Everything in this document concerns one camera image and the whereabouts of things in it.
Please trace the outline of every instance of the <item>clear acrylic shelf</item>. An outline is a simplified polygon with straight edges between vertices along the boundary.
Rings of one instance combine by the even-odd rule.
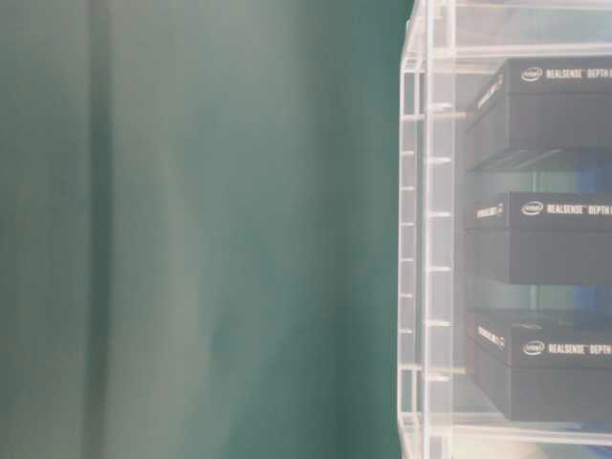
[[[459,459],[464,448],[456,446],[473,439],[508,451],[533,445],[537,459],[612,457],[612,412],[608,424],[511,422],[474,382],[468,302],[480,295],[488,304],[570,308],[583,292],[469,278],[461,236],[475,193],[578,190],[570,172],[464,173],[470,107],[485,83],[513,57],[608,55],[612,0],[415,2],[400,78],[397,410],[405,459]]]

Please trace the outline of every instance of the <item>black box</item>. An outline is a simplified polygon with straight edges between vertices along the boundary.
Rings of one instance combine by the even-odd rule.
[[[611,368],[612,320],[584,311],[472,311],[468,335],[508,366]]]
[[[508,284],[612,283],[612,196],[510,192],[466,218],[468,270]]]
[[[467,170],[574,170],[612,159],[612,56],[507,60],[468,110]]]
[[[467,338],[474,382],[510,421],[609,422],[612,370],[514,367]]]

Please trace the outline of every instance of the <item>acrylic display case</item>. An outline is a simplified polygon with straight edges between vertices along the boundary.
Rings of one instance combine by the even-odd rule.
[[[612,0],[416,1],[400,84],[404,458],[612,457]]]

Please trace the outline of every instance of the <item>intel logo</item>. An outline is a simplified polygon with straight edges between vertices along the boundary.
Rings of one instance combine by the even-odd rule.
[[[522,212],[525,215],[539,215],[544,210],[544,204],[539,201],[532,201],[523,206]]]
[[[546,349],[542,341],[530,341],[523,346],[523,352],[528,356],[539,356]]]
[[[531,67],[521,74],[521,78],[523,81],[527,81],[528,83],[533,83],[534,81],[538,81],[544,75],[544,71],[539,67]]]

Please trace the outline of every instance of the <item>green fabric backdrop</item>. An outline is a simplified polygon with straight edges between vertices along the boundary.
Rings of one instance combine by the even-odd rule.
[[[0,457],[399,457],[408,3],[0,4]]]

